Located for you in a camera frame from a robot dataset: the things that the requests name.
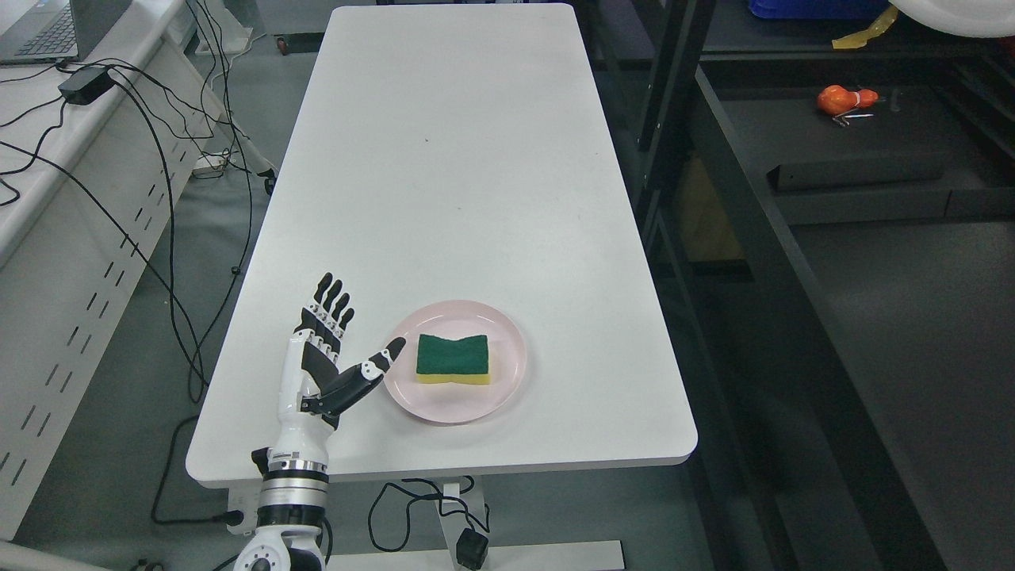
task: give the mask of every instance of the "robotic hand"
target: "robotic hand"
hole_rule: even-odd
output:
[[[289,339],[278,396],[281,434],[251,456],[263,477],[257,530],[233,571],[323,571],[315,538],[328,492],[328,437],[339,415],[384,379],[405,347],[397,338],[368,360],[339,372],[342,336],[352,319],[342,282],[326,273]]]

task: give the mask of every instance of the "yellow tape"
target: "yellow tape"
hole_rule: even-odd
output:
[[[888,28],[891,27],[891,24],[895,23],[896,19],[898,19],[898,8],[888,6],[888,9],[881,12],[881,15],[867,29],[843,35],[838,40],[832,40],[831,47],[836,50],[857,50],[863,48],[869,40],[873,40],[888,31]]]

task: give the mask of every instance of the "sponge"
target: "sponge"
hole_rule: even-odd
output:
[[[490,384],[490,353],[486,336],[453,341],[421,334],[416,379],[425,384]]]

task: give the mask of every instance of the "laptop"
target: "laptop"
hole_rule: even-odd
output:
[[[0,0],[0,64],[80,61],[106,37],[132,0]]]

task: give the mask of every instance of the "power strip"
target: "power strip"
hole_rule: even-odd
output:
[[[205,154],[201,158],[198,158],[197,162],[194,163],[194,168],[191,170],[191,173],[200,176],[203,174],[221,172],[225,168],[225,164],[228,160],[228,154],[225,154],[224,156],[221,154]]]

